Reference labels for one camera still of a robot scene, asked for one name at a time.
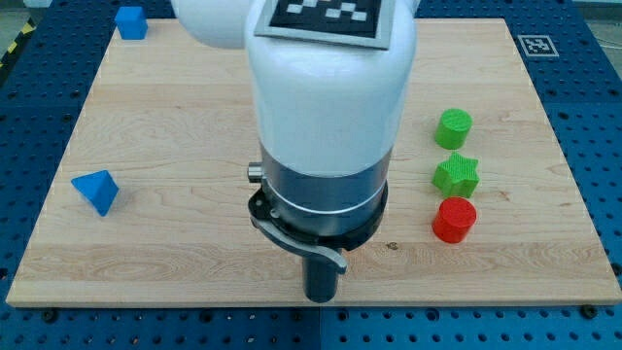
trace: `yellow and black tape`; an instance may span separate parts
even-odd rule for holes
[[[7,51],[0,59],[0,87],[9,78],[9,74],[15,67],[19,55],[23,52],[30,38],[35,32],[35,22],[31,19],[22,27],[17,37],[9,45]]]

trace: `blue pegboard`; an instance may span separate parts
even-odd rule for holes
[[[0,89],[4,300],[114,31],[119,6],[172,18],[166,0],[57,0]],[[519,49],[613,263],[622,263],[622,83],[568,0],[424,0],[421,18],[505,18],[559,57]],[[0,349],[595,348],[622,346],[622,307],[15,310]]]

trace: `wood grain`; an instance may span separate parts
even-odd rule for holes
[[[418,55],[390,166],[385,218],[327,305],[611,304],[622,299],[555,135],[500,19],[419,20]],[[17,307],[313,305],[300,258],[250,225],[259,159],[246,56],[198,45],[175,20],[145,41],[115,33],[28,244]],[[449,157],[441,112],[468,110],[479,158],[466,241],[434,237],[431,184]],[[70,180],[109,169],[100,218]]]

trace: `red cylinder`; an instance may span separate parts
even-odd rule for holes
[[[449,197],[440,204],[432,223],[434,234],[447,243],[460,243],[477,220],[475,207],[462,197]]]

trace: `blue block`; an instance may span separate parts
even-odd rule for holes
[[[143,40],[147,35],[147,17],[140,6],[121,6],[115,23],[124,40]]]
[[[71,180],[71,184],[88,199],[101,216],[108,214],[119,191],[108,170],[75,178]]]

